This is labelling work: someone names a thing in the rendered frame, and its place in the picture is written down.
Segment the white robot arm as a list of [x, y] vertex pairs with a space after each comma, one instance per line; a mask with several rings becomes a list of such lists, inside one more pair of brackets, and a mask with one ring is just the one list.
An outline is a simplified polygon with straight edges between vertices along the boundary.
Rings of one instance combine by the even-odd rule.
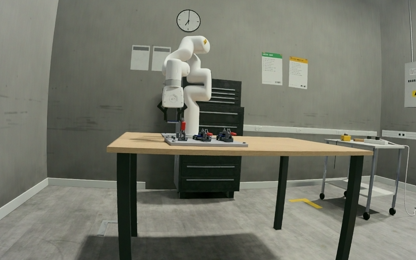
[[199, 132], [199, 106], [195, 101], [208, 101], [211, 98], [212, 73], [209, 69], [201, 69], [201, 61], [195, 55], [206, 54], [209, 50], [210, 44], [205, 37], [186, 36], [178, 50], [165, 58], [162, 66], [162, 73], [166, 76], [166, 81], [163, 81], [165, 86], [181, 86], [181, 76], [187, 76], [189, 83], [204, 84], [187, 86], [183, 90], [184, 103], [187, 105], [184, 110], [186, 136], [198, 135]]

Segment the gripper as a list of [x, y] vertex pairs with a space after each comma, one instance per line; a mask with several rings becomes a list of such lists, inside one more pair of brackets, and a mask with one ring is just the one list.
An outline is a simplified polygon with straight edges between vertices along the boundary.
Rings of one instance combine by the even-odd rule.
[[[164, 109], [161, 107], [164, 107]], [[180, 110], [180, 108], [183, 109]], [[168, 108], [177, 108], [177, 121], [180, 121], [180, 114], [187, 109], [187, 105], [183, 101], [183, 88], [180, 86], [165, 86], [163, 89], [162, 101], [157, 105], [164, 113], [164, 121], [167, 122], [167, 110]]]

